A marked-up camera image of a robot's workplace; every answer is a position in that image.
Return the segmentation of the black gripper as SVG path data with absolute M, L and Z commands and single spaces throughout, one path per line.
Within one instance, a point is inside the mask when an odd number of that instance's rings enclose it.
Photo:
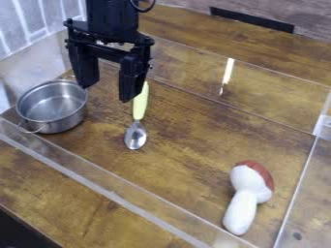
M 99 58 L 121 63 L 119 99 L 130 102 L 143 92 L 149 72 L 150 48 L 155 40 L 137 29 L 117 33 L 94 31 L 87 21 L 69 19 L 63 23 L 69 38 L 65 40 L 77 81 L 90 88 L 101 80 Z M 130 51 L 110 47 L 109 44 L 131 44 Z

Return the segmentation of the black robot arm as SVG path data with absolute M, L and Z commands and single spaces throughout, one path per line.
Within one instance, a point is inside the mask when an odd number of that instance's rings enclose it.
M 141 0 L 86 0 L 87 20 L 69 18 L 66 48 L 79 85 L 87 89 L 101 81 L 99 59 L 119 70 L 119 100 L 130 102 L 142 92 L 155 40 L 139 32 L 139 15 L 155 5 Z

